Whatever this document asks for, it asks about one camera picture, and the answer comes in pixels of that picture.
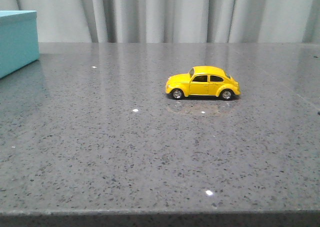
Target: yellow toy car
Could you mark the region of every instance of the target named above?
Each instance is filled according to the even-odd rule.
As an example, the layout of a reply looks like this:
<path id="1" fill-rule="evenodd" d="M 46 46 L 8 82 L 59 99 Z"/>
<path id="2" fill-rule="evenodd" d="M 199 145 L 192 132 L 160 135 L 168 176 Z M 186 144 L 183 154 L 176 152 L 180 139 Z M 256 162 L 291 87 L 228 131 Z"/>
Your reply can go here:
<path id="1" fill-rule="evenodd" d="M 188 96 L 216 96 L 224 101 L 233 95 L 240 95 L 240 86 L 222 68 L 195 66 L 189 73 L 177 74 L 168 78 L 165 92 L 175 100 Z"/>

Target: granite surface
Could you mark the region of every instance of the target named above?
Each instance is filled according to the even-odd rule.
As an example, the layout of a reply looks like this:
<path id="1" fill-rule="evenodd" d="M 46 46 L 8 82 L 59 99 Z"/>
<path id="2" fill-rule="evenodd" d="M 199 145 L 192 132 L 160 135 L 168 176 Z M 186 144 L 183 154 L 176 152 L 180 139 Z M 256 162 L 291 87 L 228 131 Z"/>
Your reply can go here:
<path id="1" fill-rule="evenodd" d="M 0 226 L 95 214 L 224 224 L 233 215 L 241 226 L 261 213 L 320 225 L 320 45 L 43 43 L 40 52 L 0 79 Z M 167 97 L 168 77 L 197 65 L 225 69 L 241 96 Z"/>

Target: curtain fold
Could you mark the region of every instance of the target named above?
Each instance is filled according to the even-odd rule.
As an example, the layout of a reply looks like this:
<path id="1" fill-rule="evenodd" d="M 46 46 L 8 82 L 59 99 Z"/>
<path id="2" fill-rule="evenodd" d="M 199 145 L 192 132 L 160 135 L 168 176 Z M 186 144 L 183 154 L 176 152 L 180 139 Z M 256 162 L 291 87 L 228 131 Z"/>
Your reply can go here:
<path id="1" fill-rule="evenodd" d="M 320 43 L 320 0 L 0 0 L 40 42 Z"/>

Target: tire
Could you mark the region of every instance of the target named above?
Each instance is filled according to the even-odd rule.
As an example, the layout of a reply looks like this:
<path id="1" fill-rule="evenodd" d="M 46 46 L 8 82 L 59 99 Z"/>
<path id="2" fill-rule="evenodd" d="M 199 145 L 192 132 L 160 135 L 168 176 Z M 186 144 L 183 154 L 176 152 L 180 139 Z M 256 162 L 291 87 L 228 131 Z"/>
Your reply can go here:
<path id="1" fill-rule="evenodd" d="M 174 90 L 171 91 L 171 97 L 174 100 L 181 100 L 185 97 L 185 95 L 181 89 L 175 88 Z"/>
<path id="2" fill-rule="evenodd" d="M 221 91 L 220 93 L 220 99 L 222 99 L 223 101 L 229 101 L 232 99 L 234 95 L 234 92 L 230 89 L 224 89 Z"/>

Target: car roof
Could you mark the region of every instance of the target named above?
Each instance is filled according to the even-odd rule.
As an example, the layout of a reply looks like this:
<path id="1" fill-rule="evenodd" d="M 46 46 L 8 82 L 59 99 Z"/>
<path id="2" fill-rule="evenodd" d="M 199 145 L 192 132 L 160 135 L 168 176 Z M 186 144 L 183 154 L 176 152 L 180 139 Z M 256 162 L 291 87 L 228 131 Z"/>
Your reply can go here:
<path id="1" fill-rule="evenodd" d="M 201 74 L 209 74 L 209 75 L 219 75 L 225 76 L 225 71 L 222 68 L 218 68 L 215 66 L 195 66 L 193 67 L 194 74 L 201 75 Z"/>

